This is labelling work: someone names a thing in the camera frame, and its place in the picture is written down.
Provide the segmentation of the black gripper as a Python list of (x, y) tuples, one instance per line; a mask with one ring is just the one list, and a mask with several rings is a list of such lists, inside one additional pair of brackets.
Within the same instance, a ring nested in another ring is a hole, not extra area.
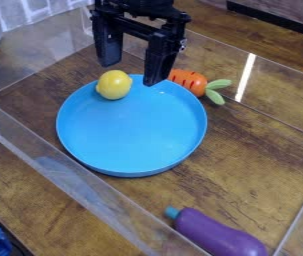
[[(159, 31), (135, 21), (162, 19), (175, 33)], [(91, 10), (98, 61), (103, 67), (122, 60), (123, 34), (146, 40), (143, 84), (154, 86), (170, 74), (178, 53), (186, 48), (185, 28), (191, 21), (186, 12), (174, 8), (174, 0), (95, 0)]]

